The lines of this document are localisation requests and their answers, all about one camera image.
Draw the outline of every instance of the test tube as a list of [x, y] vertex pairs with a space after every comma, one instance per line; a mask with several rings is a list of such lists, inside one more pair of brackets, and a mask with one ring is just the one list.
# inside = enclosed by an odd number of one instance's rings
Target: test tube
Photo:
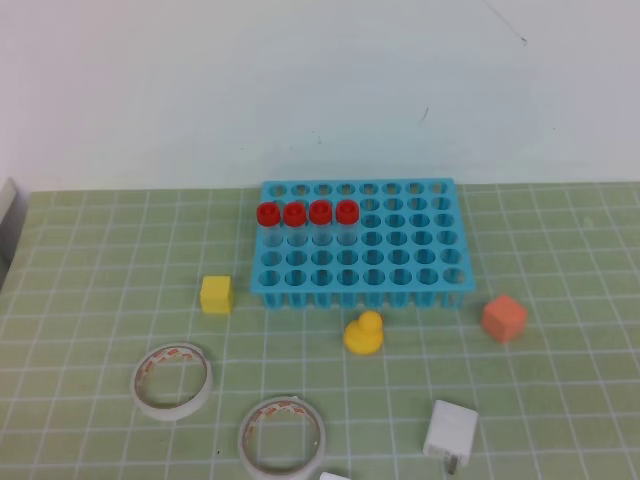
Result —
[[309, 207], [309, 219], [313, 224], [313, 243], [322, 247], [331, 243], [331, 202], [316, 200]]
[[360, 218], [360, 208], [353, 200], [342, 200], [336, 206], [336, 220], [338, 221], [338, 243], [353, 245], [358, 239], [357, 224]]
[[262, 241], [267, 247], [277, 247], [282, 243], [280, 227], [280, 207], [275, 202], [264, 202], [256, 210], [258, 225], [262, 229]]
[[287, 241], [292, 247], [307, 243], [307, 210], [304, 203], [292, 202], [284, 207], [284, 224], [287, 226]]

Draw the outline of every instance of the yellow cube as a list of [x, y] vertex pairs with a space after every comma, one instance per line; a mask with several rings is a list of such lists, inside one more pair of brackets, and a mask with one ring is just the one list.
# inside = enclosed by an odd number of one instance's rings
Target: yellow cube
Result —
[[200, 290], [200, 306], [204, 313], [231, 313], [233, 287], [231, 277], [206, 276]]

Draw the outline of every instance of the yellow rubber duck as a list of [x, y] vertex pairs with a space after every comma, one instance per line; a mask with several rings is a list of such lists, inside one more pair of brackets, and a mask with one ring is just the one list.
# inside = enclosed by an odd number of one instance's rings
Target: yellow rubber duck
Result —
[[344, 332], [344, 344], [353, 353], [371, 355], [382, 347], [382, 315], [368, 310], [354, 320]]

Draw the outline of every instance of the double-sided tape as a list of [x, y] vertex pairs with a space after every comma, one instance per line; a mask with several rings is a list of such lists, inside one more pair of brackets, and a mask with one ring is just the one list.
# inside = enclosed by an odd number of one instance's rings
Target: double-sided tape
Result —
[[[144, 400], [142, 383], [146, 376], [151, 373], [153, 367], [172, 358], [199, 360], [205, 369], [204, 383], [198, 393], [179, 405], [166, 408], [152, 405]], [[131, 375], [131, 395], [133, 396], [134, 403], [145, 415], [164, 422], [180, 420], [181, 418], [191, 415], [207, 403], [207, 400], [211, 396], [212, 388], [213, 371], [211, 369], [211, 362], [209, 362], [200, 348], [191, 343], [169, 343], [158, 347], [140, 360], [133, 371], [133, 375]]]
[[[309, 459], [307, 463], [286, 472], [265, 468], [259, 463], [249, 459], [247, 455], [249, 439], [258, 425], [264, 418], [279, 411], [304, 416], [318, 434], [318, 449], [315, 455]], [[272, 398], [271, 400], [266, 400], [256, 405], [242, 421], [240, 434], [238, 435], [240, 461], [255, 480], [307, 480], [322, 463], [326, 448], [326, 437], [327, 435], [320, 415], [318, 415], [318, 412], [307, 402], [300, 400], [298, 397]]]

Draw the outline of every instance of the orange cube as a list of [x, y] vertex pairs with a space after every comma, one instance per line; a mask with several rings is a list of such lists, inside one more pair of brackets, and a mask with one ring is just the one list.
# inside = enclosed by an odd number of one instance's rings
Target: orange cube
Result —
[[509, 295], [501, 295], [484, 307], [482, 328], [500, 343], [522, 333], [527, 325], [527, 309]]

